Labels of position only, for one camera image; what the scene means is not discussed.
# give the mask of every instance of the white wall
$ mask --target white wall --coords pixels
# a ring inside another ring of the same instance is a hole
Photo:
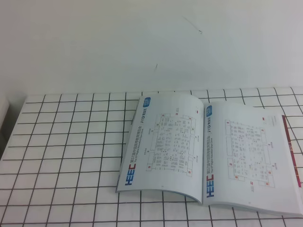
[[[0,90],[17,103],[303,85],[302,9],[302,0],[1,0]]]

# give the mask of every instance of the white grid surface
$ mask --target white grid surface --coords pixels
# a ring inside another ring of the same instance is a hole
[[[28,97],[0,162],[1,226],[303,226],[301,218],[203,207],[170,192],[115,193],[138,99],[152,93]],[[285,114],[303,183],[303,87],[184,93]]]

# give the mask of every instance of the booklet page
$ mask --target booklet page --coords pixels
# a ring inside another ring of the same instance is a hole
[[[203,204],[300,214],[282,116],[229,102],[205,109]]]
[[[201,202],[203,111],[191,95],[141,98],[117,190],[167,190]]]

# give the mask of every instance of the curved page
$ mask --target curved page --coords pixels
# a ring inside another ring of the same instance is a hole
[[[173,191],[202,201],[203,103],[186,94],[140,99],[117,191]]]

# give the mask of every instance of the blue label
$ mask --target blue label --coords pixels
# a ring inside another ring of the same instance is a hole
[[[213,107],[210,105],[206,108],[206,116],[209,117],[213,114]]]
[[[144,99],[143,107],[148,107],[150,105],[151,98],[147,97]]]

